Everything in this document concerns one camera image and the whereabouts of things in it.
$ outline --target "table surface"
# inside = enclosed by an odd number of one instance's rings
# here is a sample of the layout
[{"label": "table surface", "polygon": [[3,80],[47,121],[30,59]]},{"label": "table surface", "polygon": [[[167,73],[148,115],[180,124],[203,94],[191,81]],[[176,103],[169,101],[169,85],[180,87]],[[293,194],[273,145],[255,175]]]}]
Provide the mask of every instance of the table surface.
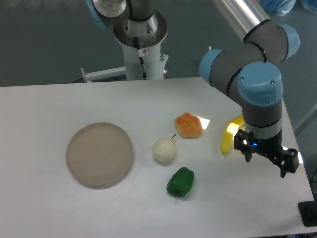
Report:
[{"label": "table surface", "polygon": [[[220,152],[239,105],[201,78],[0,88],[0,237],[260,237],[315,232],[297,203],[312,200],[300,164],[280,177],[269,159]],[[198,139],[175,137],[174,161],[162,166],[154,142],[176,133],[191,112],[210,120]],[[283,146],[297,148],[283,105]],[[65,153],[72,136],[96,122],[123,128],[134,146],[128,174],[104,190],[74,179]],[[195,172],[191,192],[166,185],[182,166]]]}]

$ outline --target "gray background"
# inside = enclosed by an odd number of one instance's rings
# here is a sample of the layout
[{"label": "gray background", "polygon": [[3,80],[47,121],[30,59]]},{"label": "gray background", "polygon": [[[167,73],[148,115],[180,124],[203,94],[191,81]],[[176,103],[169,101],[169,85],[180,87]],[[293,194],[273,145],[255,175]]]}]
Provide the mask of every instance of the gray background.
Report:
[{"label": "gray background", "polygon": [[[154,0],[168,22],[162,52],[168,78],[197,77],[208,46],[231,51],[242,43],[211,0]],[[317,15],[299,4],[276,24],[295,27],[296,55],[278,65],[293,127],[317,102]],[[71,83],[86,72],[122,67],[112,29],[99,30],[84,0],[0,0],[0,86]],[[317,120],[297,135],[308,175],[317,168]]]}]

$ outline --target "plastic vegetable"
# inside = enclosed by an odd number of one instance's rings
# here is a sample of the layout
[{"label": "plastic vegetable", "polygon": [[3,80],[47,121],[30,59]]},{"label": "plastic vegetable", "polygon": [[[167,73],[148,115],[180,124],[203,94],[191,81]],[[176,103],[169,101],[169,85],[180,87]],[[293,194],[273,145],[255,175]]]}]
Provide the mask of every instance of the plastic vegetable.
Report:
[{"label": "plastic vegetable", "polygon": [[154,143],[152,150],[154,158],[163,163],[170,163],[173,160],[176,152],[176,143],[173,137],[164,137]]},{"label": "plastic vegetable", "polygon": [[200,119],[190,113],[183,113],[175,119],[178,134],[186,139],[198,138],[203,131]]},{"label": "plastic vegetable", "polygon": [[174,197],[185,197],[193,185],[194,172],[187,167],[181,167],[170,179],[166,190]]},{"label": "plastic vegetable", "polygon": [[238,130],[244,125],[243,116],[238,115],[236,116],[231,123],[229,124],[227,130],[225,131],[222,143],[221,143],[221,152],[223,154],[228,153],[231,148],[232,140]]}]

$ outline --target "yellow banana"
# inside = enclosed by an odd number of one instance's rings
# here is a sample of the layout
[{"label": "yellow banana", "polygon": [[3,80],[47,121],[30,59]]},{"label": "yellow banana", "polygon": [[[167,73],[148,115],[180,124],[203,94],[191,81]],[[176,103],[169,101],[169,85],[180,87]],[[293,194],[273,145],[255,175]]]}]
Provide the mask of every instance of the yellow banana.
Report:
[{"label": "yellow banana", "polygon": [[241,114],[236,116],[227,127],[227,130],[225,131],[223,135],[222,143],[221,143],[221,152],[224,155],[228,153],[228,151],[230,150],[233,137],[238,132],[239,128],[241,128],[243,125],[244,125],[244,121],[243,121],[243,116]]}]

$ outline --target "orange bell pepper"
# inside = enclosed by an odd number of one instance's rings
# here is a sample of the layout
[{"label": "orange bell pepper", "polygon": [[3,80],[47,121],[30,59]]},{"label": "orange bell pepper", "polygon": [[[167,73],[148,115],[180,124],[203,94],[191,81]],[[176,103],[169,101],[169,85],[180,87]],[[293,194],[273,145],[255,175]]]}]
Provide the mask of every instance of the orange bell pepper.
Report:
[{"label": "orange bell pepper", "polygon": [[183,113],[175,119],[178,134],[186,139],[198,138],[203,131],[200,119],[190,113]]}]

